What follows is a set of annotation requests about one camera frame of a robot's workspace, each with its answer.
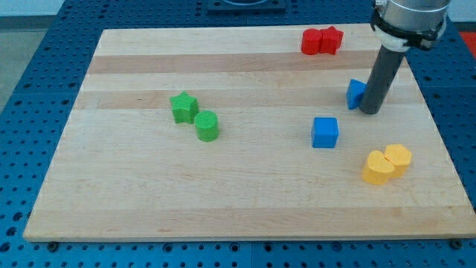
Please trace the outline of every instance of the wooden table surface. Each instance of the wooden table surface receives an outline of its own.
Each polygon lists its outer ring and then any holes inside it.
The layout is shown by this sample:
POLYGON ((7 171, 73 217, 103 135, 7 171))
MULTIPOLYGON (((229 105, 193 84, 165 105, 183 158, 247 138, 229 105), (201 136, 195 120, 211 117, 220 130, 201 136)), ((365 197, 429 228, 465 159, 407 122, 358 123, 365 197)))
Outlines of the wooden table surface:
MULTIPOLYGON (((313 25, 327 28, 329 25, 313 25)), ((348 110, 380 43, 336 25, 339 53, 300 52, 306 26, 103 32, 24 236, 31 241, 474 237, 476 217, 404 60, 377 115, 348 110), (176 125, 186 90, 219 117, 205 143, 176 125), (336 117, 335 149, 310 144, 336 117), (371 150, 402 143, 401 179, 361 179, 371 150)))

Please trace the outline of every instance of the green block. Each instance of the green block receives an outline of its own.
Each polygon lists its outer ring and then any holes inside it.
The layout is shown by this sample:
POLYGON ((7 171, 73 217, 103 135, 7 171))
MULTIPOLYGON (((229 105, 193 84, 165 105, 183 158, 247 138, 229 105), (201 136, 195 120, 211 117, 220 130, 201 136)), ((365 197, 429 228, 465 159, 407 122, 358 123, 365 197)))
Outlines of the green block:
POLYGON ((218 117, 214 112, 199 112, 195 117, 196 135, 200 141, 214 141, 218 138, 218 117))
POLYGON ((173 119, 177 124, 182 122, 193 124, 193 119, 199 113, 199 104, 195 97, 182 92, 178 96, 170 97, 170 103, 172 104, 173 119))

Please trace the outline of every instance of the blue block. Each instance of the blue block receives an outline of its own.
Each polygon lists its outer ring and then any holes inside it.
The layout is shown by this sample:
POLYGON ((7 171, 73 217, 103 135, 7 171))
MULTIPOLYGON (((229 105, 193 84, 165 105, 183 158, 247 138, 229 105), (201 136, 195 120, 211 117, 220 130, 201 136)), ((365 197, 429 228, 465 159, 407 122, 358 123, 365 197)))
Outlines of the blue block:
POLYGON ((339 136, 336 118, 314 118, 311 139, 314 148, 334 148, 339 136))
POLYGON ((347 107, 355 109, 360 106, 362 97, 364 96, 365 87, 367 85, 355 79, 351 79, 349 87, 347 88, 347 107))

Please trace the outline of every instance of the blue pegboard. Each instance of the blue pegboard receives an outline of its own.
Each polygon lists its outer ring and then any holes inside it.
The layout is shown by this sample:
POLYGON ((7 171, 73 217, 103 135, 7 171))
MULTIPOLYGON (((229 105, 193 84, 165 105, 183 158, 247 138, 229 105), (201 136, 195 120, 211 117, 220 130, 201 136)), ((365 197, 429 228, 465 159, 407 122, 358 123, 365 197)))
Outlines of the blue pegboard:
MULTIPOLYGON (((365 23, 372 11, 370 0, 287 0, 285 12, 207 14, 205 5, 65 1, 0 116, 0 267, 476 267, 476 240, 61 243, 54 252, 23 240, 103 29, 365 23)), ((475 206, 475 59, 451 23, 434 49, 407 59, 475 206)))

